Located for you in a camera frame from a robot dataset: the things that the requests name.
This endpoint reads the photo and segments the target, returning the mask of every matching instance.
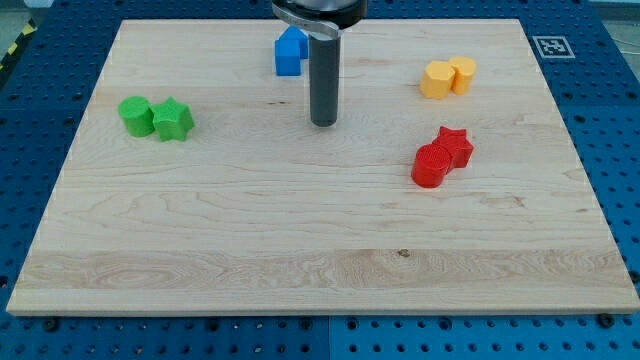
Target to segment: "blue block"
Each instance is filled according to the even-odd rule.
[[[300,43],[297,40],[276,40],[276,74],[278,76],[298,76],[300,66]]]
[[[300,43],[300,58],[309,58],[309,39],[302,30],[295,26],[289,26],[287,30],[280,35],[280,40],[297,40]]]

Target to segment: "red star-shaped block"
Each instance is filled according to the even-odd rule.
[[[438,137],[418,149],[411,177],[422,187],[437,187],[451,170],[466,167],[472,152],[466,129],[441,126]]]

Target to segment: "wood grain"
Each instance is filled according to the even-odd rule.
[[[15,315],[634,312],[637,294],[515,20],[364,21],[337,126],[278,78],[277,21],[125,21],[8,305]],[[418,91],[464,55],[470,92]],[[187,142],[127,135],[117,104],[174,96]],[[475,152],[410,178],[440,125]]]

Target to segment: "green star-shaped block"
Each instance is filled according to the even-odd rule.
[[[170,97],[162,104],[151,106],[151,111],[160,141],[187,139],[187,133],[194,126],[189,106]]]

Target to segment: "green block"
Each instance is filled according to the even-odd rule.
[[[189,106],[170,97],[159,105],[151,106],[153,126],[158,131],[160,141],[187,139],[187,133],[194,127]]]
[[[143,137],[155,130],[150,106],[149,101],[142,96],[131,96],[120,103],[118,113],[129,134]]]

